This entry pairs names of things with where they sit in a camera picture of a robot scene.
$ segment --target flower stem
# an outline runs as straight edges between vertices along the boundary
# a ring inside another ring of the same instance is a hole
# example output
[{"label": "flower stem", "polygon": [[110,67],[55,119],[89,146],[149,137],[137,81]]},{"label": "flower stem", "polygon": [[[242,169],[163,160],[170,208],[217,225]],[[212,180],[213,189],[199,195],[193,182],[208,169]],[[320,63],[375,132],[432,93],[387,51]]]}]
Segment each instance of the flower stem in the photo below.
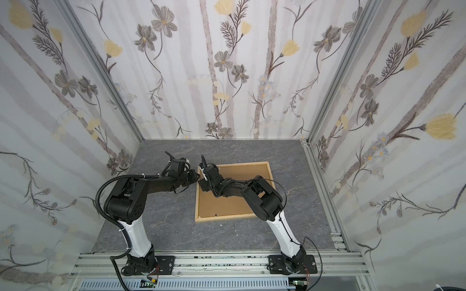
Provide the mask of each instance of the flower stem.
[{"label": "flower stem", "polygon": [[230,82],[230,84],[233,86],[233,88],[236,89],[235,85],[233,85],[233,83],[230,80],[230,73],[228,72],[228,69],[226,70],[226,75],[228,76],[228,81]]},{"label": "flower stem", "polygon": [[235,93],[235,94],[232,96],[232,99],[233,99],[233,97],[235,97],[235,96],[236,96],[236,94],[237,94],[237,93],[240,91],[240,89],[241,89],[241,86],[243,86],[243,80],[242,80],[242,79],[241,79],[241,84],[240,84],[240,87],[238,88],[238,91],[236,91],[236,93]]},{"label": "flower stem", "polygon": [[158,55],[154,58],[154,60],[155,60],[156,58],[158,58],[158,56],[160,56],[160,54],[162,53],[162,47],[163,47],[163,46],[164,46],[164,40],[163,40],[163,38],[162,38],[162,32],[160,32],[160,51],[159,51]]}]

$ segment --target metal bracket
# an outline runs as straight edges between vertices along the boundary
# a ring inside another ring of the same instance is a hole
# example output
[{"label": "metal bracket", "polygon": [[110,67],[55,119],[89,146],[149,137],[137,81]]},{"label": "metal bracket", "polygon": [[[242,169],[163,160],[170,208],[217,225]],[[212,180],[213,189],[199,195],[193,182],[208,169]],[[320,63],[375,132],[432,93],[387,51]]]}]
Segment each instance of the metal bracket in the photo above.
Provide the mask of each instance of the metal bracket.
[{"label": "metal bracket", "polygon": [[155,258],[158,261],[158,274],[171,275],[175,264],[175,256],[156,256]]},{"label": "metal bracket", "polygon": [[336,250],[347,250],[341,232],[331,232],[330,235]]},{"label": "metal bracket", "polygon": [[[291,271],[286,266],[281,255],[268,256],[268,269],[270,274],[291,275]],[[306,274],[306,269],[308,269],[310,274],[317,274],[317,266],[313,255],[306,255],[301,268],[295,274]]]}]

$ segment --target leaf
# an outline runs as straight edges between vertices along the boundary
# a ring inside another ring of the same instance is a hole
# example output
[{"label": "leaf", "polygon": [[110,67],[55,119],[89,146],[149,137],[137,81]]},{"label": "leaf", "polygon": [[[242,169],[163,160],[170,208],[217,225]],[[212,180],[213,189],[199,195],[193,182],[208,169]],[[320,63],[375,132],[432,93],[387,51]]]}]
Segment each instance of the leaf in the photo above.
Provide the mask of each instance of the leaf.
[{"label": "leaf", "polygon": [[99,15],[99,23],[102,20],[102,11],[103,11],[103,0],[102,3],[100,3],[100,15]]},{"label": "leaf", "polygon": [[117,62],[114,62],[114,63],[109,67],[109,69],[107,70],[109,74],[110,74],[110,70],[111,70],[111,69],[113,68],[113,66],[116,65],[116,64],[117,64]]},{"label": "leaf", "polygon": [[45,55],[52,57],[55,64],[60,65],[62,63],[60,52],[57,51],[56,46],[50,40],[38,35],[35,35],[32,40],[35,42],[35,46],[43,51]]},{"label": "leaf", "polygon": [[434,36],[434,30],[447,26],[448,23],[452,21],[452,16],[453,12],[448,13],[448,10],[443,11],[442,15],[437,17],[434,23],[428,24],[426,27],[424,27],[422,31],[418,32],[416,37],[413,37],[410,40],[408,49],[404,53],[404,55],[406,56],[410,54],[415,48],[421,48],[429,38]]},{"label": "leaf", "polygon": [[233,47],[236,43],[236,29],[232,27],[228,21],[224,21],[220,25],[220,32],[226,40],[226,46]]},{"label": "leaf", "polygon": [[241,23],[241,19],[246,17],[246,9],[247,9],[247,3],[249,0],[240,0],[238,4],[236,5],[236,11],[233,13],[233,24],[235,25],[236,28]]},{"label": "leaf", "polygon": [[385,61],[385,67],[382,69],[382,77],[390,76],[396,70],[401,60],[401,44],[395,43],[395,45],[388,52],[388,58]]},{"label": "leaf", "polygon": [[411,139],[415,139],[415,140],[420,140],[420,138],[417,138],[417,137],[414,137],[414,136],[411,136],[411,135],[405,135],[405,134],[396,135],[393,139],[399,138],[399,137],[406,137],[406,138],[411,138]]}]

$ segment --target black cable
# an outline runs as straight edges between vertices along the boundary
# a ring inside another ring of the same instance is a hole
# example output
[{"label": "black cable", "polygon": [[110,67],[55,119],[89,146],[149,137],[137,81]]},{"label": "black cable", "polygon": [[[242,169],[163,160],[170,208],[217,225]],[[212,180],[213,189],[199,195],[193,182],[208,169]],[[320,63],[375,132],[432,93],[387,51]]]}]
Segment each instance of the black cable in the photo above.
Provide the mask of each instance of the black cable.
[{"label": "black cable", "polygon": [[115,271],[116,271],[116,276],[118,277],[118,280],[120,281],[120,284],[123,287],[124,291],[131,291],[131,290],[129,290],[128,287],[126,287],[126,284],[123,282],[123,278],[121,278],[120,270],[118,270],[118,266],[115,260],[123,258],[124,256],[128,255],[130,251],[131,249],[127,249],[126,252],[124,252],[123,254],[119,256],[110,257],[110,261],[112,261],[113,267],[115,268]]},{"label": "black cable", "polygon": [[[441,288],[443,289],[443,291],[466,291],[466,289],[459,288],[459,287],[451,287],[451,286],[445,286]],[[442,291],[442,289],[437,288],[434,291]]]},{"label": "black cable", "polygon": [[323,262],[322,262],[322,257],[321,257],[321,255],[320,255],[319,249],[315,246],[315,243],[314,243],[309,237],[305,237],[302,244],[304,244],[304,241],[306,241],[306,238],[314,245],[314,247],[315,247],[317,253],[319,254],[319,259],[320,259],[320,261],[321,261],[321,273],[320,273],[319,277],[317,278],[317,281],[316,281],[314,284],[312,284],[311,287],[309,287],[309,288],[306,289],[306,290],[311,290],[311,288],[314,287],[315,284],[317,284],[317,282],[319,282],[320,278],[322,277]]},{"label": "black cable", "polygon": [[188,185],[188,186],[186,186],[186,187],[185,187],[183,190],[181,190],[181,191],[180,191],[180,192],[178,192],[178,193],[176,192],[176,189],[175,189],[173,192],[174,192],[175,194],[179,194],[179,193],[183,192],[184,190],[186,190],[186,189],[188,189],[188,188],[189,188],[189,185]]}]

